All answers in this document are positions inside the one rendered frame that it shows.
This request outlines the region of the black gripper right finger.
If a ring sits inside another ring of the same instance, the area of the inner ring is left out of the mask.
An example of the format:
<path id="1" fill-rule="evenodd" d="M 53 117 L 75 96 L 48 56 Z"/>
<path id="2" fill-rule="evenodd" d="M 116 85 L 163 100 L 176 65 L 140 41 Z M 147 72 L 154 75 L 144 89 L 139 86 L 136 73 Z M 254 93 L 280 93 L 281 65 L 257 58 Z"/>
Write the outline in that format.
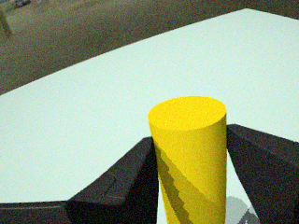
<path id="1" fill-rule="evenodd" d="M 299 142 L 227 124 L 227 150 L 262 224 L 299 224 Z"/>

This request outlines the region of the yellow tall cylinder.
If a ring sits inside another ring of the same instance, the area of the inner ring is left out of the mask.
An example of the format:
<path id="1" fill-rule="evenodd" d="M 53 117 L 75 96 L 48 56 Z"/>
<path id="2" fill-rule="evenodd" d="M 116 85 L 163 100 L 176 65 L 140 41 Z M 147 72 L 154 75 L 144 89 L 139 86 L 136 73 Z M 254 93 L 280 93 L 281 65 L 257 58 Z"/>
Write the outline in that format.
<path id="1" fill-rule="evenodd" d="M 168 224 L 224 224 L 227 108 L 209 97 L 180 97 L 149 112 Z"/>

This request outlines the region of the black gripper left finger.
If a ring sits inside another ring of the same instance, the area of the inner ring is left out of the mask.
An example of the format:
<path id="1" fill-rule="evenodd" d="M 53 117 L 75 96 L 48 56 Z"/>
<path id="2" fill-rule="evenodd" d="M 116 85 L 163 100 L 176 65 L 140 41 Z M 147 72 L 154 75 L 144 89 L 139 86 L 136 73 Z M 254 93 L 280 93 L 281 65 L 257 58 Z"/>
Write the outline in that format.
<path id="1" fill-rule="evenodd" d="M 160 177 L 153 135 L 68 201 L 0 203 L 0 224 L 156 224 Z"/>

